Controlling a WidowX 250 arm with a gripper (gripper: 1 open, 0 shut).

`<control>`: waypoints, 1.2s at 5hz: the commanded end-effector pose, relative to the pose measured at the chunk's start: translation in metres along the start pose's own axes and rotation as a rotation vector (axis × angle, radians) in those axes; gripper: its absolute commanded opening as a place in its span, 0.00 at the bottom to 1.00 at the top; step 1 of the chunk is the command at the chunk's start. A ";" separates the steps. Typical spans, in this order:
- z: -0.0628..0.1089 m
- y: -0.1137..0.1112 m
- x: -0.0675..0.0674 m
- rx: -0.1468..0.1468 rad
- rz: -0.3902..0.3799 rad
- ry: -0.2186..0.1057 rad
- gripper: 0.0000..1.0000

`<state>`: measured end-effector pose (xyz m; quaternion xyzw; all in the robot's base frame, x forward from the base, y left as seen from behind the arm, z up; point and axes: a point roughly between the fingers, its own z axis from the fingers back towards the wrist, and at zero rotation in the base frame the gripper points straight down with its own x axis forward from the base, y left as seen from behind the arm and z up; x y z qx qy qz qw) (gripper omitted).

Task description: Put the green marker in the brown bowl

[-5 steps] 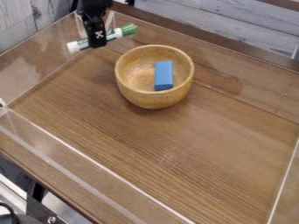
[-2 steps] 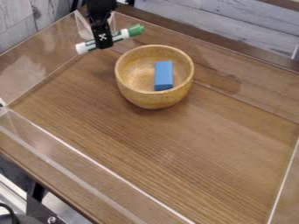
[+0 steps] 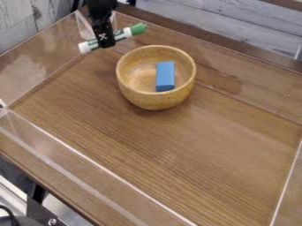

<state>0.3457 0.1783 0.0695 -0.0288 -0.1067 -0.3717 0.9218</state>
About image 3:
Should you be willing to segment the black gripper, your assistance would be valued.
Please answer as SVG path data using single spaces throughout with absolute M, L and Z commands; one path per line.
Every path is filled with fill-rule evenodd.
M 85 0 L 97 46 L 102 49 L 116 45 L 112 23 L 106 20 L 117 7 L 116 0 Z

